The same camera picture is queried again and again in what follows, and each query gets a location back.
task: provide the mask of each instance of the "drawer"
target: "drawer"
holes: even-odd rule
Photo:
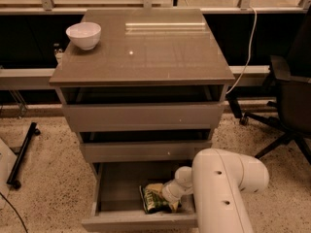
[[[194,228],[196,214],[192,196],[185,196],[176,214],[146,215],[139,186],[165,183],[189,163],[127,162],[101,164],[90,218],[82,224],[89,232]]]
[[[193,159],[203,149],[211,148],[208,140],[132,143],[80,144],[89,163]]]
[[[218,126],[222,103],[178,105],[64,105],[74,132],[201,129]]]

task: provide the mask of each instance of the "chair base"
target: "chair base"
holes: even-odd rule
[[[290,141],[294,140],[295,143],[298,145],[300,150],[302,151],[305,158],[308,160],[308,162],[311,164],[311,149],[300,135],[297,133],[288,130],[284,126],[282,126],[280,120],[276,117],[264,117],[264,116],[258,116],[252,113],[246,112],[240,119],[240,124],[246,125],[248,123],[248,117],[255,119],[263,124],[266,124],[268,126],[271,126],[273,128],[276,128],[278,130],[281,130],[285,132],[284,135],[282,135],[280,138],[275,140],[273,143],[271,143],[269,146],[261,150],[258,154],[255,155],[255,158],[259,159],[262,158],[264,155],[268,154],[272,150],[276,149],[280,145],[287,145]]]

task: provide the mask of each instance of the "black cable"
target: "black cable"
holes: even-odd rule
[[[28,233],[28,230],[27,230],[27,228],[26,228],[26,225],[24,224],[22,218],[20,217],[19,213],[17,212],[17,209],[15,209],[15,207],[14,207],[14,206],[10,203],[10,201],[1,193],[1,191],[0,191],[0,195],[1,195],[1,197],[3,197],[3,199],[11,206],[11,208],[16,212],[16,214],[18,215],[18,218],[19,218],[19,220],[20,220],[20,222],[21,222],[21,224],[22,224],[22,226],[23,226],[25,232]]]

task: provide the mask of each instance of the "speckled floor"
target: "speckled floor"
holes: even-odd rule
[[[81,220],[89,216],[95,178],[65,118],[0,118],[0,137],[10,147],[20,146],[31,121],[38,123],[41,135],[31,141],[19,174],[22,187],[11,190],[9,200],[29,233],[86,232]],[[253,120],[248,126],[241,126],[238,119],[226,113],[215,131],[213,147],[254,155],[279,135],[277,130]],[[262,162],[270,174],[268,189],[261,194],[243,194],[255,232],[311,232],[309,163],[294,143],[278,148]],[[8,205],[0,210],[0,232],[23,232]]]

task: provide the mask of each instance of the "cabinet top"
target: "cabinet top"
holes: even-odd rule
[[[205,18],[193,9],[90,10],[101,26],[93,50],[70,43],[51,85],[232,83],[234,77]]]

